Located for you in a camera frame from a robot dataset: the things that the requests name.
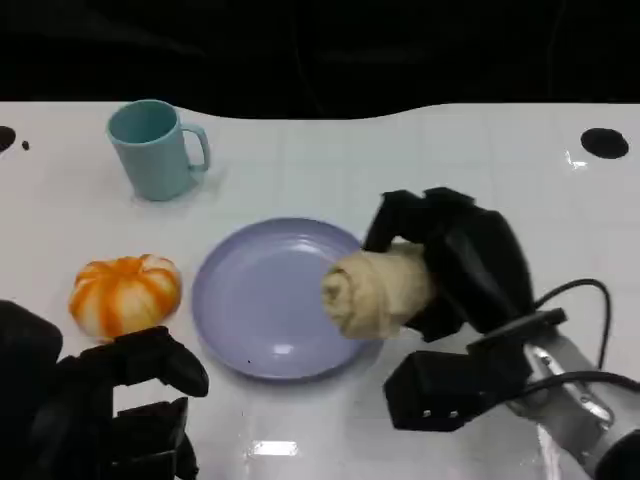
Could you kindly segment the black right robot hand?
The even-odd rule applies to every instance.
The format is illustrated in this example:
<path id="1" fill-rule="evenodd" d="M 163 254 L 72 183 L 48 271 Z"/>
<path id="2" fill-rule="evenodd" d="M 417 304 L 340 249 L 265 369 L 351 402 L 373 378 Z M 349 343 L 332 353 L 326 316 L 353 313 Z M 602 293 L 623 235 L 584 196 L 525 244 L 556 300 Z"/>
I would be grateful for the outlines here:
<path id="1" fill-rule="evenodd" d="M 397 237 L 422 246 L 435 288 L 434 299 L 406 324 L 424 341 L 464 324 L 487 334 L 534 311 L 529 266 L 513 230 L 474 198 L 446 187 L 384 193 L 364 248 L 387 252 Z"/>

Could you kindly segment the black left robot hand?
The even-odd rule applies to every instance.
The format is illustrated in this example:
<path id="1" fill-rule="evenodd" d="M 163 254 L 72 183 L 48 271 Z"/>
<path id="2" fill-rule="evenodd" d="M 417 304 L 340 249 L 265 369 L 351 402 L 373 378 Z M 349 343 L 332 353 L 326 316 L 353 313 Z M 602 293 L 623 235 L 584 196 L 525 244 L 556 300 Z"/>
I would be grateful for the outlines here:
<path id="1" fill-rule="evenodd" d="M 198 358 L 160 326 L 60 356 L 52 323 L 1 303 L 1 476 L 4 479 L 194 479 L 188 400 L 208 393 Z M 180 392 L 115 411 L 113 391 L 158 380 Z"/>

